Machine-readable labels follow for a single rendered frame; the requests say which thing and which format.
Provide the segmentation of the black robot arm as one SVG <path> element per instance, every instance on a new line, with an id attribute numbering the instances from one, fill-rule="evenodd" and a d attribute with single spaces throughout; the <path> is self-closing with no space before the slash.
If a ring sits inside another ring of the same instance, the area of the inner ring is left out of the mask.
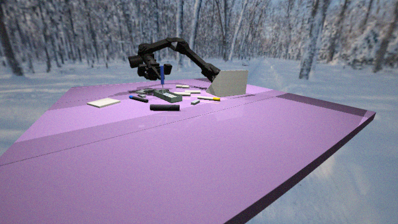
<path id="1" fill-rule="evenodd" d="M 174 47 L 171 44 L 172 42 L 177 42 L 177 47 Z M 199 66 L 202 69 L 201 73 L 205 77 L 207 77 L 211 81 L 211 83 L 221 71 L 219 68 L 216 68 L 212 64 L 203 61 L 196 53 L 194 53 L 190 49 L 188 43 L 184 39 L 178 37 L 174 38 L 167 37 L 166 39 L 159 40 L 151 44 L 147 43 L 140 44 L 138 46 L 137 55 L 128 57 L 128 60 L 130 62 L 130 67 L 131 68 L 138 67 L 139 64 L 144 64 L 148 58 L 154 59 L 153 52 L 156 52 L 158 50 L 167 47 L 173 49 L 176 52 L 179 52 L 180 54 L 184 54 L 189 59 L 191 59 L 197 66 Z"/>

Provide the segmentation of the grey keyboard with white letter keys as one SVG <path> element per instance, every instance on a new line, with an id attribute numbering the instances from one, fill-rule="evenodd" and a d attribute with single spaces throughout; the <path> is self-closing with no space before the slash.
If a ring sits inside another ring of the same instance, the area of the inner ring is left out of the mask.
<path id="1" fill-rule="evenodd" d="M 154 96 L 163 99 L 169 103 L 175 103 L 179 101 L 183 101 L 182 95 L 161 89 L 161 90 L 154 90 Z"/>

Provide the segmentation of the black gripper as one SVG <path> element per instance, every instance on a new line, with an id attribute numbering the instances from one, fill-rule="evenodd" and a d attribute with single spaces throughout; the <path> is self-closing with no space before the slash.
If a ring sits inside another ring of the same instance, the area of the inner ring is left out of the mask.
<path id="1" fill-rule="evenodd" d="M 172 66 L 171 64 L 164 64 L 164 75 L 169 75 L 171 72 Z M 138 65 L 138 75 L 139 77 L 145 76 L 145 72 L 148 73 L 148 77 L 154 76 L 158 79 L 161 79 L 161 68 L 160 64 L 156 62 L 156 59 L 148 58 L 145 61 L 145 64 Z"/>

